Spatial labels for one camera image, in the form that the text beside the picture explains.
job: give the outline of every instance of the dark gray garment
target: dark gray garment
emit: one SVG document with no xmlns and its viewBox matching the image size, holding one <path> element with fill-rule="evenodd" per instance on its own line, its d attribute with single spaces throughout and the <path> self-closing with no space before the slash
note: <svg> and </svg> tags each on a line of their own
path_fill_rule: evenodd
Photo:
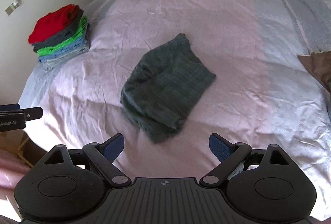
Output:
<svg viewBox="0 0 331 224">
<path fill-rule="evenodd" d="M 180 33 L 142 57 L 122 89 L 120 102 L 153 142 L 164 141 L 180 131 L 215 78 Z"/>
<path fill-rule="evenodd" d="M 37 52 L 38 49 L 40 48 L 56 46 L 62 43 L 63 41 L 69 39 L 70 37 L 72 37 L 78 29 L 79 20 L 82 16 L 83 16 L 83 10 L 79 9 L 73 21 L 63 30 L 48 37 L 45 41 L 32 43 L 31 45 L 34 46 L 34 52 Z"/>
</svg>

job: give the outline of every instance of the bed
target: bed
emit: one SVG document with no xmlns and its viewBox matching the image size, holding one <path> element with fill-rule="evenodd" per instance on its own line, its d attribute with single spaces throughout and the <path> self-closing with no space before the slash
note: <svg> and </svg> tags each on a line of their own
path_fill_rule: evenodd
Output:
<svg viewBox="0 0 331 224">
<path fill-rule="evenodd" d="M 38 64 L 19 104 L 44 116 L 25 131 L 39 146 L 81 148 L 120 132 L 114 164 L 134 177 L 196 177 L 219 164 L 216 132 L 252 148 L 276 143 L 315 185 L 312 217 L 331 216 L 329 94 L 297 55 L 330 50 L 331 0 L 94 0 L 90 51 L 53 70 Z M 125 116 L 120 91 L 141 57 L 185 33 L 216 74 L 182 131 L 153 144 Z"/>
</svg>

